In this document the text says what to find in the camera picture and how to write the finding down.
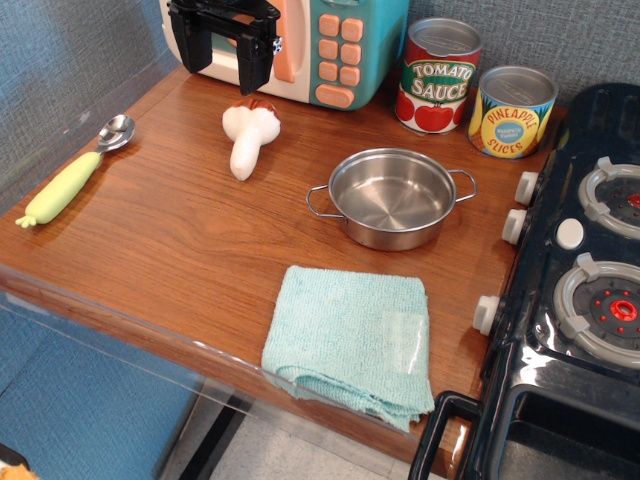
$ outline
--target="toy mushroom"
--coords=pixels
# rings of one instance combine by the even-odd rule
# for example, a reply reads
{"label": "toy mushroom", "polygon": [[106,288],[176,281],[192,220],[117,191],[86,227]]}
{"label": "toy mushroom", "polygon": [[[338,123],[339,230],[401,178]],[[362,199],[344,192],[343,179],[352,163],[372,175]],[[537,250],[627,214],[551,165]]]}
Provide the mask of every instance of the toy mushroom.
{"label": "toy mushroom", "polygon": [[241,100],[224,112],[222,128],[234,142],[231,172],[245,181],[258,162],[260,147],[273,142],[280,133],[280,118],[265,100]]}

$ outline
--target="orange button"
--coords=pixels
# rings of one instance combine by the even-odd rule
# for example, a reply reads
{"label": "orange button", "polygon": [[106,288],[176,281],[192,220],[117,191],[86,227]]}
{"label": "orange button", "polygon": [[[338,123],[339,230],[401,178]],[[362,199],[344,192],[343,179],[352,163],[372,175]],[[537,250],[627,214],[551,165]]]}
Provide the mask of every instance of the orange button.
{"label": "orange button", "polygon": [[364,22],[359,18],[347,18],[342,22],[342,38],[348,42],[359,42],[364,35]]}
{"label": "orange button", "polygon": [[327,37],[337,37],[340,33],[340,17],[336,15],[320,15],[319,19],[320,34]]}
{"label": "orange button", "polygon": [[316,97],[320,102],[338,108],[348,108],[356,98],[348,88],[326,83],[316,88]]}
{"label": "orange button", "polygon": [[338,42],[323,38],[318,42],[318,53],[322,58],[335,60],[338,58]]}
{"label": "orange button", "polygon": [[362,60],[362,48],[355,43],[345,43],[340,48],[340,60],[349,65],[357,65]]}
{"label": "orange button", "polygon": [[335,82],[338,79],[338,65],[333,62],[320,62],[318,75],[323,80]]}
{"label": "orange button", "polygon": [[355,87],[360,83],[360,69],[358,67],[342,67],[340,69],[340,83]]}

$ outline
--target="yellow can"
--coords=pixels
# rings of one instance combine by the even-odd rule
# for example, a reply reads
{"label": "yellow can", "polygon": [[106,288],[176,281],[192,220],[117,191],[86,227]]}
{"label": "yellow can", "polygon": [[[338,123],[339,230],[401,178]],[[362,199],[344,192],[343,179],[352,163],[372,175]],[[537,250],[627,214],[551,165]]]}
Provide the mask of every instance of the yellow can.
{"label": "yellow can", "polygon": [[544,72],[520,66],[492,68],[480,79],[469,140],[494,157],[532,154],[557,96],[557,84]]}

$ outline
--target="red burner light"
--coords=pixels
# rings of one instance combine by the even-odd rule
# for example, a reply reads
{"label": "red burner light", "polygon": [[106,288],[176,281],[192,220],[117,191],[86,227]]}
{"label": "red burner light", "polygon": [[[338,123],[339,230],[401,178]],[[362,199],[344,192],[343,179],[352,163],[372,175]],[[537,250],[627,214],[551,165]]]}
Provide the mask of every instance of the red burner light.
{"label": "red burner light", "polygon": [[640,208],[640,193],[632,193],[627,197],[629,205],[635,208]]}
{"label": "red burner light", "polygon": [[614,317],[623,322],[633,322],[638,318],[638,309],[633,303],[627,300],[611,302],[609,309]]}

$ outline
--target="pineapple slices can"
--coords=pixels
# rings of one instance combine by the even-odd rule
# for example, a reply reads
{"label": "pineapple slices can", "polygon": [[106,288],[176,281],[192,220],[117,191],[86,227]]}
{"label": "pineapple slices can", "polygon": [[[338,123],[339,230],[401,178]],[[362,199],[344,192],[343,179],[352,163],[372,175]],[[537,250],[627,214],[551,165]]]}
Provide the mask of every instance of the pineapple slices can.
{"label": "pineapple slices can", "polygon": [[521,66],[500,66],[480,78],[469,140],[481,152],[522,158],[538,149],[558,85],[550,75]]}
{"label": "pineapple slices can", "polygon": [[482,37],[468,23],[443,17],[418,20],[408,37],[396,115],[418,132],[453,130],[475,78]]}

